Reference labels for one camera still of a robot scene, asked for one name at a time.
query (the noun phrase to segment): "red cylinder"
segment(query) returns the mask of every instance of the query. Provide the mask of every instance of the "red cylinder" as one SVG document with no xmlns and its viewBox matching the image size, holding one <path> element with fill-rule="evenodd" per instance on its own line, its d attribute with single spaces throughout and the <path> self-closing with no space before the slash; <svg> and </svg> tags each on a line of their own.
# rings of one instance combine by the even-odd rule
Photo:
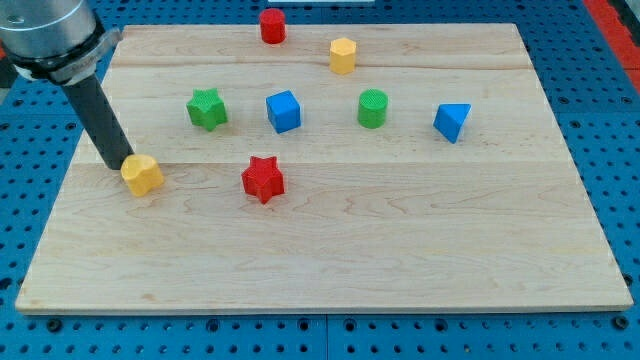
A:
<svg viewBox="0 0 640 360">
<path fill-rule="evenodd" d="M 279 9 L 266 9 L 260 13 L 260 33 L 267 44 L 279 44 L 287 34 L 284 28 L 284 12 Z"/>
</svg>

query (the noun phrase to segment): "green block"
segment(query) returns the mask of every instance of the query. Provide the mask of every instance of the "green block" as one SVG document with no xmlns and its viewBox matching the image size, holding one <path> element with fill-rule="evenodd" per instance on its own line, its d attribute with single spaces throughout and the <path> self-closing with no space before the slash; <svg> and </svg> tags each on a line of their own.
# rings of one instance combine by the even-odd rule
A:
<svg viewBox="0 0 640 360">
<path fill-rule="evenodd" d="M 218 96 L 218 89 L 193 90 L 193 97 L 187 103 L 191 123 L 212 131 L 219 124 L 227 122 L 227 110 Z"/>
<path fill-rule="evenodd" d="M 387 94 L 378 89 L 368 89 L 360 94 L 358 122 L 368 128 L 379 128 L 387 117 Z"/>
</svg>

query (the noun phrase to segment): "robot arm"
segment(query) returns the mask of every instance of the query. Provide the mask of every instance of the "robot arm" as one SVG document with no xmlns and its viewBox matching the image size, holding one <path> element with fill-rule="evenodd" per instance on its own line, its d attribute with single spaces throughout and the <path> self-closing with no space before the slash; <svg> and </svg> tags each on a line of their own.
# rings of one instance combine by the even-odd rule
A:
<svg viewBox="0 0 640 360">
<path fill-rule="evenodd" d="M 120 32 L 105 31 L 86 0 L 0 0 L 0 38 L 22 76 L 62 86 L 105 164 L 120 169 L 133 150 L 95 76 Z"/>
</svg>

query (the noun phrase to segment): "green cylinder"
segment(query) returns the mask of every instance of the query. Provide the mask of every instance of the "green cylinder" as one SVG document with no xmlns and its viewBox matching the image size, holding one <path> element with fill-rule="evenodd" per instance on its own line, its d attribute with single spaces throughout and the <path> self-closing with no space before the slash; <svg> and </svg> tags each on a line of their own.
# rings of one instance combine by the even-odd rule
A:
<svg viewBox="0 0 640 360">
<path fill-rule="evenodd" d="M 368 129 L 376 129 L 384 124 L 387 117 L 387 94 L 378 89 L 368 89 L 360 94 L 358 122 Z"/>
</svg>

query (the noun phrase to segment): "toy block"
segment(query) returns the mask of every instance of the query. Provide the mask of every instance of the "toy block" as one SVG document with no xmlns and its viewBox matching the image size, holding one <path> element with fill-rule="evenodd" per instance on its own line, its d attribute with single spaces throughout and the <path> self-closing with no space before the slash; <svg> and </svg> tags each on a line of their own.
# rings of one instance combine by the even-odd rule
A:
<svg viewBox="0 0 640 360">
<path fill-rule="evenodd" d="M 331 42 L 329 69 L 336 74 L 345 75 L 356 69 L 356 42 L 340 38 Z"/>
<path fill-rule="evenodd" d="M 470 110 L 469 104 L 440 104 L 433 126 L 450 143 L 455 144 Z"/>
<path fill-rule="evenodd" d="M 127 156 L 120 173 L 134 196 L 144 196 L 164 183 L 158 162 L 149 155 Z"/>
<path fill-rule="evenodd" d="M 266 204 L 271 197 L 284 194 L 284 178 L 275 156 L 262 159 L 252 156 L 249 167 L 242 173 L 244 192 L 257 196 Z"/>
<path fill-rule="evenodd" d="M 358 122 L 368 129 L 382 126 L 387 117 L 387 94 L 378 89 L 368 89 L 360 94 Z"/>
<path fill-rule="evenodd" d="M 300 104 L 287 90 L 267 98 L 267 116 L 278 134 L 300 126 Z"/>
<path fill-rule="evenodd" d="M 285 16 L 280 9 L 266 9 L 260 13 L 260 35 L 267 44 L 279 44 L 287 37 Z"/>
<path fill-rule="evenodd" d="M 219 124 L 227 122 L 227 110 L 218 96 L 218 89 L 193 90 L 193 97 L 187 103 L 191 123 L 212 131 Z"/>
</svg>

